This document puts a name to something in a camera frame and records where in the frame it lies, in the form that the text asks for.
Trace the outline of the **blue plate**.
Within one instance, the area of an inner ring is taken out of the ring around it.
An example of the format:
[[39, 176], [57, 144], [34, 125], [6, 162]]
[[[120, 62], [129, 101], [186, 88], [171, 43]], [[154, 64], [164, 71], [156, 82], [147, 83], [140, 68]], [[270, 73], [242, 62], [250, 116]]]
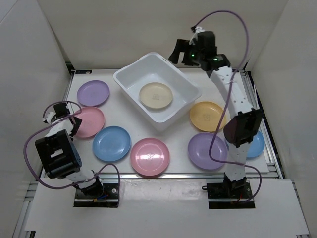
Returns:
[[259, 156], [263, 152], [264, 146], [265, 141], [263, 134], [258, 131], [257, 134], [253, 137], [253, 141], [251, 142], [251, 145], [247, 152], [247, 158], [255, 158]]
[[130, 134], [122, 127], [108, 126], [99, 131], [93, 140], [94, 155], [105, 162], [123, 159], [131, 147]]

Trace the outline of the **orange yellow plate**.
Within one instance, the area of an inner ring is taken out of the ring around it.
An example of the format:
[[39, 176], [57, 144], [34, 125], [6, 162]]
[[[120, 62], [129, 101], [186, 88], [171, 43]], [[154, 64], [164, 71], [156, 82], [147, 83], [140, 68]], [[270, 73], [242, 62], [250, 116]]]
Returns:
[[191, 123], [199, 130], [215, 132], [223, 113], [222, 107], [210, 101], [196, 103], [190, 109]]

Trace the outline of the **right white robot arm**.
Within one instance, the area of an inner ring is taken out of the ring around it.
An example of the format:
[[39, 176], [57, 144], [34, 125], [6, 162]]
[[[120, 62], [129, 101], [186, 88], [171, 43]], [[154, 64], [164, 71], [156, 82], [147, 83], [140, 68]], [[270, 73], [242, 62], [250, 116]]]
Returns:
[[263, 115], [248, 102], [234, 81], [235, 73], [227, 57], [217, 53], [214, 33], [202, 27], [195, 27], [193, 33], [190, 40], [177, 39], [168, 60], [177, 64], [180, 53], [183, 53], [182, 64], [199, 66], [205, 71], [226, 101], [223, 110], [229, 112], [231, 120], [223, 128], [229, 157], [222, 192], [226, 197], [234, 198], [246, 186], [244, 165], [247, 150], [259, 130]]

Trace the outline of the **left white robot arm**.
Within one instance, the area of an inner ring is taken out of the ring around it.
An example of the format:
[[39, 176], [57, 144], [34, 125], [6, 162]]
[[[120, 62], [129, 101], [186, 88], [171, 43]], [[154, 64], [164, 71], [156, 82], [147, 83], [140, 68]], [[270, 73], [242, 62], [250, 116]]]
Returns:
[[82, 120], [69, 109], [70, 102], [58, 102], [53, 111], [43, 117], [50, 124], [47, 135], [35, 141], [35, 147], [46, 175], [51, 179], [65, 179], [85, 196], [99, 198], [104, 185], [92, 170], [82, 165], [80, 155], [73, 143]]

